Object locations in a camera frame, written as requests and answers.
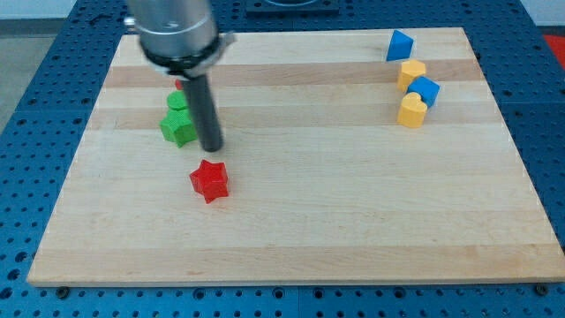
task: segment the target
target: metal pegboard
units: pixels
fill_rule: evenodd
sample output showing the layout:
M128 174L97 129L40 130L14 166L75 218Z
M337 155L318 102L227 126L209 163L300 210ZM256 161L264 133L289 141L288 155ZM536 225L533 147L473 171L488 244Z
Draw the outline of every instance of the metal pegboard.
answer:
M563 244L565 73L518 0L342 0L337 15L257 17L243 1L213 5L224 31L463 27ZM71 289L64 299L27 284L126 14L122 2L79 0L0 137L0 318L565 316L565 284Z

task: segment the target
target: wooden table surface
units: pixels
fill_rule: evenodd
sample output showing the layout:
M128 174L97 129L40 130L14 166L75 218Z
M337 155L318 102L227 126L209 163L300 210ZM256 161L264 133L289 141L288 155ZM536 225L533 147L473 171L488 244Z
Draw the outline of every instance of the wooden table surface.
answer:
M565 258L461 28L407 29L441 84L396 124L392 30L238 34L210 73L225 147L177 149L174 90L125 36L28 280L39 286L562 281ZM211 204L188 174L225 162Z

